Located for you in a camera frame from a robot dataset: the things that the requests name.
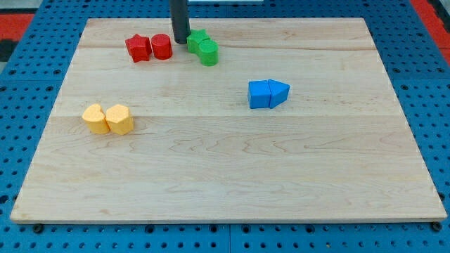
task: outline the toy block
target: toy block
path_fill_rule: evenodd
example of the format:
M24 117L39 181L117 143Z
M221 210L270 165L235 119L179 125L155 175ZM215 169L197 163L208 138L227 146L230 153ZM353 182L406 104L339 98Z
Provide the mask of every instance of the toy block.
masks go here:
M191 30L191 35L188 36L188 52L198 55L198 46L202 41L209 40L210 36L205 29Z
M133 117L129 108L124 105L114 105L106 110L106 121L112 132L120 135L134 129Z
M202 41L198 45L198 57L204 66L214 66L219 62L219 45L215 41Z
M288 99L290 86L272 79L267 80L267 82L271 94L269 107L272 109Z
M168 35L156 34L152 37L151 44L155 58L166 60L172 57L172 45Z
M84 111L82 118L84 122L86 122L89 130L95 134L106 134L110 131L110 127L105 119L105 114L99 104L89 106Z
M148 37L135 34L132 38L125 40L125 45L127 45L128 54L133 58L133 62L137 63L141 60L150 60L152 48Z
M270 88L267 80L248 82L248 104L250 109L267 108L270 104Z

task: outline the wood grain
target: wood grain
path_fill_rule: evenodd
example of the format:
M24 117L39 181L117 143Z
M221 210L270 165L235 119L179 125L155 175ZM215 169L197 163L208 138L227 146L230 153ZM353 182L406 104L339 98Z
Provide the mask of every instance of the wood grain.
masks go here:
M364 20L192 20L204 67L174 42L134 64L124 40L169 20L89 20L11 214L18 223L439 221L446 212ZM250 110L247 82L291 85ZM133 132L93 135L92 103Z

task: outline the green block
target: green block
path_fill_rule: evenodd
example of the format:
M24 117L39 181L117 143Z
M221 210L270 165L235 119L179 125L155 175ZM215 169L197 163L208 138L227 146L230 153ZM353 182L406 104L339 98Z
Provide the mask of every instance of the green block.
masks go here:
M195 53L198 55L198 45L202 41L207 41L210 36L206 33L205 29L201 30L191 30L191 35L188 36L188 52Z
M202 41L198 45L198 57L205 66L214 66L219 62L219 45L215 41Z

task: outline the red star-shaped block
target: red star-shaped block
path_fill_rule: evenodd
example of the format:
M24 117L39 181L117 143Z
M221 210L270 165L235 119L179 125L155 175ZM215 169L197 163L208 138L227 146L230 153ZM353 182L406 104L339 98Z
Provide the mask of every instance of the red star-shaped block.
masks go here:
M131 55L135 63L141 60L150 60L152 47L150 46L150 39L148 37L135 34L132 38L125 40L125 44L127 45L128 54Z

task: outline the yellow block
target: yellow block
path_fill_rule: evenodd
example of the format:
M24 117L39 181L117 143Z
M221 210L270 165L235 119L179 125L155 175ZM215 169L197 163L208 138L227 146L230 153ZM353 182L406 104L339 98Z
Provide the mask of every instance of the yellow block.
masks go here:
M134 129L133 117L129 108L124 105L114 105L106 110L106 121L111 131L124 135Z
M99 104L89 106L84 111L82 118L89 130L95 134L106 134L110 131L110 127L105 120L105 114Z

